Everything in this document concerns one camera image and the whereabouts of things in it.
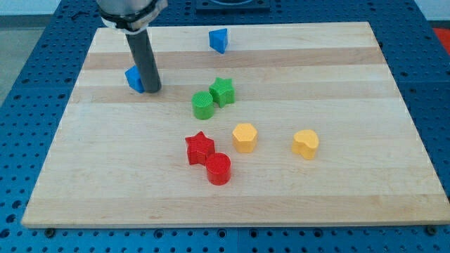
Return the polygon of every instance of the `wooden table surface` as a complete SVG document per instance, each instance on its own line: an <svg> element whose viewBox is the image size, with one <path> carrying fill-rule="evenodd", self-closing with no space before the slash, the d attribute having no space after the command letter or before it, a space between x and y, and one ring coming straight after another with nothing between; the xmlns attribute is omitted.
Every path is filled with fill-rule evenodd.
<svg viewBox="0 0 450 253"><path fill-rule="evenodd" d="M101 28L34 188L30 228L368 226L450 222L450 205L367 22L152 27L158 94L131 90L123 34ZM232 78L236 102L209 120L191 97ZM234 150L238 123L259 132ZM314 129L316 159L290 150ZM231 158L213 186L189 166L185 137L204 131Z"/></svg>

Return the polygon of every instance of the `blue pegboard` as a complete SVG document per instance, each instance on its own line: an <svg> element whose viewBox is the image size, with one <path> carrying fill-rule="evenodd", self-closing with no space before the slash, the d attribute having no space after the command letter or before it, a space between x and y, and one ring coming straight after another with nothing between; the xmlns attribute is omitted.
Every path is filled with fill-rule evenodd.
<svg viewBox="0 0 450 253"><path fill-rule="evenodd" d="M450 60L413 0L272 0L267 11L195 14L169 1L152 23L369 21L450 195ZM1 252L450 252L450 226L44 230L20 225L92 37L94 0L62 0L0 109Z"/></svg>

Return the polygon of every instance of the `red star-shaped block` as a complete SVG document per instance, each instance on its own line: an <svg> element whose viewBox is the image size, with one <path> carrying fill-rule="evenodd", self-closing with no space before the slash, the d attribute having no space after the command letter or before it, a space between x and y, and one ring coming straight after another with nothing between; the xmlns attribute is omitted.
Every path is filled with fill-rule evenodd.
<svg viewBox="0 0 450 253"><path fill-rule="evenodd" d="M205 165L208 155L216 152L214 141L200 131L197 135L186 138L189 164Z"/></svg>

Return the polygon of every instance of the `green block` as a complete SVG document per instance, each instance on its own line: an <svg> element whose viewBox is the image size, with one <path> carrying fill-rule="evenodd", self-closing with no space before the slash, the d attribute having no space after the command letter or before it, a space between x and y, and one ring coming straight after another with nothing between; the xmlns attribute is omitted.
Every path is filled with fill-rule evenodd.
<svg viewBox="0 0 450 253"><path fill-rule="evenodd" d="M197 119L209 119L214 115L212 96L207 91L200 91L192 96L192 109Z"/></svg>
<svg viewBox="0 0 450 253"><path fill-rule="evenodd" d="M217 77L216 81L210 86L212 100L219 105L220 108L226 104L234 103L234 88L231 84L232 79L222 79Z"/></svg>

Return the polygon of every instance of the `star-shaped block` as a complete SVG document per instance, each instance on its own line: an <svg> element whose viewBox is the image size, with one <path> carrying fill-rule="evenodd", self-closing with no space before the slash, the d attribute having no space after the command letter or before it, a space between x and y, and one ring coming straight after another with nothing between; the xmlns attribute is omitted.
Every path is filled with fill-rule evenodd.
<svg viewBox="0 0 450 253"><path fill-rule="evenodd" d="M127 77L128 85L135 91L143 93L144 89L142 86L141 75L139 74L138 68L136 66L131 67L125 72L125 77Z"/></svg>
<svg viewBox="0 0 450 253"><path fill-rule="evenodd" d="M228 30L220 29L209 32L210 46L219 53L225 53L225 48L228 46Z"/></svg>
<svg viewBox="0 0 450 253"><path fill-rule="evenodd" d="M210 86L212 100L219 105L220 108L226 104L234 103L234 88L232 79L216 78L216 81Z"/></svg>
<svg viewBox="0 0 450 253"><path fill-rule="evenodd" d="M216 152L214 140L207 138L202 131L195 136L187 137L186 144L188 145L188 159L190 165L205 165L206 158Z"/></svg>

